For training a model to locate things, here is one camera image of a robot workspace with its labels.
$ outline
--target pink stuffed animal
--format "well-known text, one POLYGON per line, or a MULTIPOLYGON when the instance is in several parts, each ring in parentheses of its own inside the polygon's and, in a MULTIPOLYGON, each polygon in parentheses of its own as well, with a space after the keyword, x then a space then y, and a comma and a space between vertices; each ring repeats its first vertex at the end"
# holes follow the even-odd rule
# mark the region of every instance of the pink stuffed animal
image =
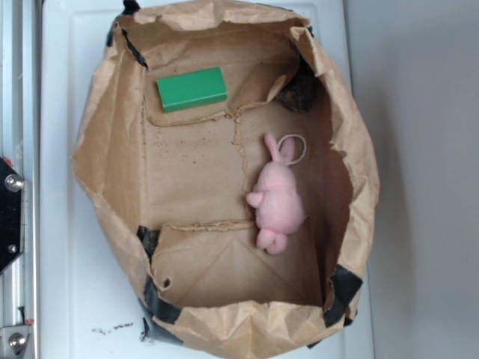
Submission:
POLYGON ((256 208, 256 224, 260 228, 256 246, 266 249, 269 254, 280 254, 287 247, 287 235, 295 233, 305 220, 301 197, 296 191, 296 178, 289 165, 299 162, 305 155, 293 162, 294 138, 285 136, 278 149, 275 137, 266 133, 264 142, 271 153, 272 162, 267 163, 260 173, 253 192, 246 195, 246 202, 256 208))

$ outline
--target paper bag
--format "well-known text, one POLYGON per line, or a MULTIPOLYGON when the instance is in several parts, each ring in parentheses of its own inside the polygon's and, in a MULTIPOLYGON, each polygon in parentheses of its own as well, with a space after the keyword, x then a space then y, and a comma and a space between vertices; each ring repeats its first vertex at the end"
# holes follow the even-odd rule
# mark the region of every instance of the paper bag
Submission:
POLYGON ((94 74, 73 163, 154 337, 268 358, 355 318, 376 161, 338 68, 302 16, 229 0, 127 7, 94 74), (162 111, 157 79, 211 67, 222 69, 225 102, 162 111), (278 101, 294 99, 292 84, 311 99, 301 111, 278 101), (270 161, 266 132, 307 144, 291 169, 308 219, 278 256, 255 247, 245 201, 270 161))

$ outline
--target green block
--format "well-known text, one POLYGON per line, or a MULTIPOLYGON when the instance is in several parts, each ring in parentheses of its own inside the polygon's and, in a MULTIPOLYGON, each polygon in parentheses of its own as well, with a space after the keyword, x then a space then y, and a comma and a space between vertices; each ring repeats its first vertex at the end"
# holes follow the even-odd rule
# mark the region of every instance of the green block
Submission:
POLYGON ((225 101, 225 80, 219 67, 156 80, 163 111, 172 112, 225 101))

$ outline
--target white string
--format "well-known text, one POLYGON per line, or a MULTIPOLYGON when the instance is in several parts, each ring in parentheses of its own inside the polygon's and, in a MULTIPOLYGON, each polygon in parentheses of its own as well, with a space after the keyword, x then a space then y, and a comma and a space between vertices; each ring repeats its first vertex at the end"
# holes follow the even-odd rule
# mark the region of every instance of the white string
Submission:
POLYGON ((299 156, 298 159, 295 159, 294 161, 292 162, 287 162, 285 163, 286 166, 291 166, 291 165, 295 165, 297 163, 300 163, 302 161, 302 159, 306 156, 306 140, 304 137, 302 137, 301 135, 296 135, 296 134, 292 134, 292 135, 285 135, 281 140, 279 140, 278 142, 278 151, 280 150, 281 148, 281 145, 283 144, 283 141, 286 139, 286 138, 289 138, 289 137, 296 137, 296 138, 299 138, 301 141, 302 141, 302 152, 301 152, 301 155, 299 156))

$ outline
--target gray wall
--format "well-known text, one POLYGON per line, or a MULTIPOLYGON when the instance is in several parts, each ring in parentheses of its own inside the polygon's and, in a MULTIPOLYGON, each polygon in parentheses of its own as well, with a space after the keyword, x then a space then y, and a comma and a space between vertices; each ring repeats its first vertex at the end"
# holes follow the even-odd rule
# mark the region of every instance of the gray wall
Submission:
POLYGON ((479 358, 479 1, 345 0, 382 194, 376 359, 479 358))

